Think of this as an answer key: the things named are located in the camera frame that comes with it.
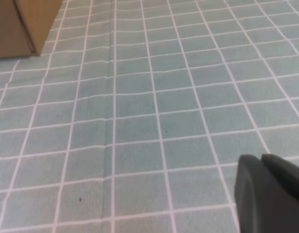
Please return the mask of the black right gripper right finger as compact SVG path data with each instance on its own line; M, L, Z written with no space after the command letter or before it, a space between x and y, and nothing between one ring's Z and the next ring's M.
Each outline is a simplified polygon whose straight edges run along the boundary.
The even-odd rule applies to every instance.
M263 154L261 162L279 182L281 187L299 201L299 167L274 154Z

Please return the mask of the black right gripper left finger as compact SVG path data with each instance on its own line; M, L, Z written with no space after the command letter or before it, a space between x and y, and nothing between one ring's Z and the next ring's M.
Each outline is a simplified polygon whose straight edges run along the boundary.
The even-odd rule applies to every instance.
M234 188L242 233L299 233L299 201L253 155L238 160Z

